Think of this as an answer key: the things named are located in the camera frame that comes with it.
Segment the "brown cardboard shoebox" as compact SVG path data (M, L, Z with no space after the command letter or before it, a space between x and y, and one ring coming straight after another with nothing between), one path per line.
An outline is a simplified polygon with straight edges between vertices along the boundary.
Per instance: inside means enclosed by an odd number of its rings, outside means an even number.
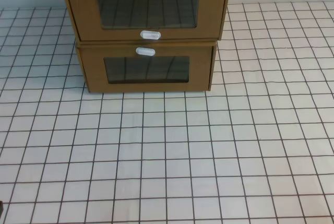
M228 0L66 0L81 43L220 40Z
M78 44L90 92L206 91L212 84L214 41Z

